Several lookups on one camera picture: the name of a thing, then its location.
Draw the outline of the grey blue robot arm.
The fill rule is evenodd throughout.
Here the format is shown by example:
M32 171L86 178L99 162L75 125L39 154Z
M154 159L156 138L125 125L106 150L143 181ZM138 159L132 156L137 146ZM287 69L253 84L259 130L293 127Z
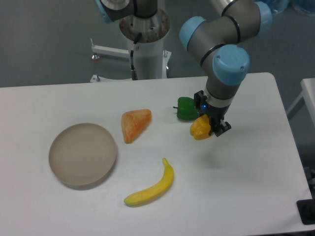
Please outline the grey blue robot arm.
M129 41L131 78L153 77L154 66L145 59L150 52L136 55L139 46L161 42L169 32L167 14L155 0L98 0L96 5L104 22L119 22L123 36ZM179 38L207 75L203 90L194 95L198 118L190 127L196 140L220 136L231 126L224 116L244 80L249 66L248 53L239 43L267 31L272 24L269 7L251 0L214 0L212 5L220 17L208 22L200 16L187 20Z

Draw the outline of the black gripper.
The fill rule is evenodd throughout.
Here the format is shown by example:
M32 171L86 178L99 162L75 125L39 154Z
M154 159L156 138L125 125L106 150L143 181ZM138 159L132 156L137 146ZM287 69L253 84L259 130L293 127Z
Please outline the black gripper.
M194 106L199 116L207 115L210 120L211 133L219 137L231 129L231 125L224 120L232 99L218 99L208 93L207 90L200 90L194 94Z

